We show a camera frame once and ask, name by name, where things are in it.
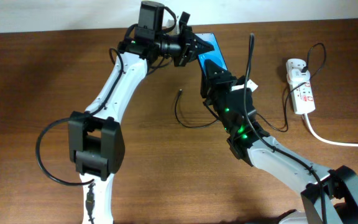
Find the white wall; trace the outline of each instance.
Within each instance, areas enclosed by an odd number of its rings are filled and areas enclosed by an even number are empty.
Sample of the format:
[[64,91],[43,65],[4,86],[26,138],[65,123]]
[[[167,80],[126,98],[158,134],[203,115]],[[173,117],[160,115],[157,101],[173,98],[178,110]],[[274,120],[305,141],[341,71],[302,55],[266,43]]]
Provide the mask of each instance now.
[[[358,0],[159,0],[189,24],[358,18]],[[140,0],[0,0],[0,32],[128,27]]]

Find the robotic arm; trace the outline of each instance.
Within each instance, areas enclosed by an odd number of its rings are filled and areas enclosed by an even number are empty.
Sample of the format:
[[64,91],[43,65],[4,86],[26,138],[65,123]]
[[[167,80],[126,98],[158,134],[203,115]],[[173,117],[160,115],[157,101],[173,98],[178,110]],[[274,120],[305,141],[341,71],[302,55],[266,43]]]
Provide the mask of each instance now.
[[[198,55],[214,50],[211,44],[200,39],[192,32],[191,27],[187,26],[190,15],[185,12],[179,20],[180,33],[168,35],[174,27],[162,29],[164,10],[173,16],[176,24],[176,15],[168,7],[157,2],[142,1],[139,22],[130,26],[124,40],[119,43],[118,60],[100,94],[86,108],[85,113],[74,111],[70,116],[70,160],[75,163],[83,183],[93,180],[91,184],[83,186],[83,224],[113,223],[112,181],[125,153],[120,123],[134,90],[147,76],[150,65],[158,57],[171,57],[174,66],[182,67],[197,59]],[[132,30],[135,30],[134,38],[129,37]],[[212,105],[217,112],[218,115],[215,116],[230,135],[227,143],[234,156],[250,166],[269,172],[301,195],[306,213],[292,213],[281,223],[322,222],[322,194],[318,182],[324,185],[326,209],[323,210],[328,223],[358,223],[357,175],[344,166],[331,170],[314,164],[283,147],[255,121],[256,109],[252,105],[251,90],[246,88],[244,94],[245,77],[237,79],[212,60],[206,60],[202,66],[206,69],[201,79],[204,105]],[[244,96],[247,102],[246,110],[243,104]],[[244,119],[246,117],[265,142],[313,167],[318,180],[299,162],[267,147],[252,132]],[[101,137],[90,135],[93,131],[100,131]],[[37,160],[43,169],[38,156]],[[333,197],[344,197],[346,203],[334,207],[330,202]]]

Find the brown table surface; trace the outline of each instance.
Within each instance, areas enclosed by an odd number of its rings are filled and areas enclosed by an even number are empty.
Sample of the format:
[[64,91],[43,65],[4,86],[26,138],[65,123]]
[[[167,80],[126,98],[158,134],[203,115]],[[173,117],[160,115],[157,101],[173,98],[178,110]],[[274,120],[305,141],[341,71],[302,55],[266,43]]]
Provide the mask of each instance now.
[[[327,139],[358,142],[358,19],[195,26],[213,32],[229,70],[240,77],[249,33],[256,36],[251,78],[259,88],[254,106],[276,126],[283,124],[285,62],[306,59],[323,42],[327,62],[312,82],[315,131]],[[108,48],[125,29],[0,34],[0,223],[80,223],[81,187],[66,187],[41,173],[35,140],[48,123],[83,111],[111,73]],[[310,69],[322,60],[316,48]],[[162,68],[136,89],[124,115],[126,155],[114,178],[112,210],[117,223],[219,223],[277,216],[303,209],[299,195],[270,174],[238,161],[222,125],[186,129],[173,115],[178,89],[182,119],[213,120],[200,97],[198,62]],[[358,147],[339,147],[314,138],[288,109],[290,130],[262,126],[287,148],[311,161],[358,173]],[[79,181],[68,158],[67,126],[50,131],[41,148],[47,169]]]

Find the power strip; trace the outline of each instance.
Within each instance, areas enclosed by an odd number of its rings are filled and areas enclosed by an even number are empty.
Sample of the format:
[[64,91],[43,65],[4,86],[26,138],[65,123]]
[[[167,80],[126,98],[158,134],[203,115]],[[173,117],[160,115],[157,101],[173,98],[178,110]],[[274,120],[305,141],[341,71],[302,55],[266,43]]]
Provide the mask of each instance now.
[[316,109],[309,82],[310,72],[301,72],[305,65],[306,62],[304,60],[296,58],[288,60],[285,64],[287,68],[287,81],[290,84],[291,90],[299,84],[306,82],[291,93],[293,109],[296,114],[307,114]]

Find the smartphone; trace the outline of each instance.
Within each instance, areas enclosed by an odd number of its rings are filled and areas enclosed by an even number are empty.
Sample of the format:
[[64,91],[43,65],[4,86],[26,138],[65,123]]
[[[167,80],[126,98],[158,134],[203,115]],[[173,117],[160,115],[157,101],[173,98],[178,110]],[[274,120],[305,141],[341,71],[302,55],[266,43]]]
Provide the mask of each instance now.
[[215,35],[212,33],[207,34],[196,34],[199,38],[214,46],[214,50],[210,52],[206,52],[204,54],[200,54],[198,56],[198,63],[203,71],[203,75],[205,75],[205,65],[204,62],[207,59],[211,59],[216,65],[219,65],[223,69],[227,70],[226,63],[224,62],[223,55],[221,49],[219,48],[218,42],[215,38]]

